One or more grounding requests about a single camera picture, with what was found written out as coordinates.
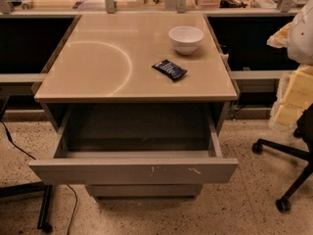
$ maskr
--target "power cord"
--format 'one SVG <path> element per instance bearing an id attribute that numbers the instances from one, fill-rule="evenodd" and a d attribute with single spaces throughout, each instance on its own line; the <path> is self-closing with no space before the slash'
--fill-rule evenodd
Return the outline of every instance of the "power cord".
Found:
<path id="1" fill-rule="evenodd" d="M 1 123 L 3 124 L 3 126 L 4 126 L 4 128 L 5 128 L 6 135 L 7 135 L 7 137 L 8 137 L 8 140 L 10 141 L 10 143 L 11 143 L 14 147 L 16 147 L 18 150 L 20 150 L 21 152 L 23 152 L 24 154 L 26 154 L 27 156 L 29 156 L 30 158 L 32 158 L 33 160 L 36 160 L 36 158 L 35 158 L 33 155 L 31 155 L 30 153 L 26 152 L 25 150 L 23 150 L 21 147 L 19 147 L 18 145 L 16 145 L 16 144 L 13 142 L 11 133 L 10 133 L 9 129 L 7 128 L 6 124 L 5 124 L 2 120 L 0 120 L 0 121 L 1 121 Z M 69 225 L 68 225 L 68 228 L 67 228 L 67 235 L 69 235 L 69 231 L 70 231 L 70 228 L 71 228 L 71 225 L 72 225 L 72 222 L 73 222 L 75 213 L 76 213 L 76 209 L 77 209 L 78 196 L 77 196 L 75 190 L 74 190 L 70 185 L 67 185 L 67 187 L 73 192 L 74 197 L 75 197 L 74 208 L 73 208 L 72 215 L 71 215 L 71 218 L 70 218 L 70 221 L 69 221 Z"/>

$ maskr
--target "speckled terrazzo floor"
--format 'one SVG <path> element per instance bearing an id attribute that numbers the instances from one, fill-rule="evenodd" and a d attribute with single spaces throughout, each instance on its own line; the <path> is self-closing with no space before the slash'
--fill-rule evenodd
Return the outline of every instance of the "speckled terrazzo floor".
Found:
<path id="1" fill-rule="evenodd" d="M 5 117 L 16 144 L 34 157 L 47 158 L 54 145 L 49 122 Z M 291 133 L 268 128 L 266 119 L 226 120 L 220 133 L 225 157 L 237 158 L 239 166 L 231 181 L 204 185 L 191 199 L 110 200 L 97 203 L 83 186 L 74 185 L 78 207 L 70 234 L 313 234 L 313 184 L 308 180 L 291 198 L 291 212 L 281 214 L 275 200 L 300 173 L 304 162 L 267 149 L 251 152 L 257 138 L 277 140 L 305 148 Z M 0 186 L 37 177 L 28 168 L 29 158 L 8 141 L 0 125 Z M 36 229 L 42 194 L 0 200 L 0 234 L 43 234 Z M 54 190 L 49 222 L 52 234 L 67 234 L 74 196 L 66 186 Z"/>

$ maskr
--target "white bowl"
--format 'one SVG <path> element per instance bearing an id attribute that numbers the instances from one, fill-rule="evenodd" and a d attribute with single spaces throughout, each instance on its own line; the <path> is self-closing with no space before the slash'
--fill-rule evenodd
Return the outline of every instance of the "white bowl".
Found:
<path id="1" fill-rule="evenodd" d="M 169 30 L 173 48 L 182 55 L 189 55 L 196 51 L 203 40 L 202 30 L 191 26 L 178 26 Z"/>

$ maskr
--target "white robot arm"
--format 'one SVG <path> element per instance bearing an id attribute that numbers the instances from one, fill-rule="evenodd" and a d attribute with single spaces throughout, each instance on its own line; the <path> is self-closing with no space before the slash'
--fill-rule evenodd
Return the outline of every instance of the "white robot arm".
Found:
<path id="1" fill-rule="evenodd" d="M 313 66 L 313 0 L 306 3 L 291 23 L 288 56 L 300 64 Z"/>

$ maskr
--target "black and white package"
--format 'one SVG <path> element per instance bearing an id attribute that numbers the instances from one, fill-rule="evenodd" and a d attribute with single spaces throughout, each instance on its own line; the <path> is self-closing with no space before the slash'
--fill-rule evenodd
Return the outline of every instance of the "black and white package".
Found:
<path id="1" fill-rule="evenodd" d="M 158 71 L 162 72 L 163 74 L 167 75 L 173 81 L 181 78 L 184 74 L 187 73 L 186 70 L 180 68 L 179 66 L 175 65 L 174 63 L 163 60 L 155 65 L 153 68 L 157 69 Z"/>

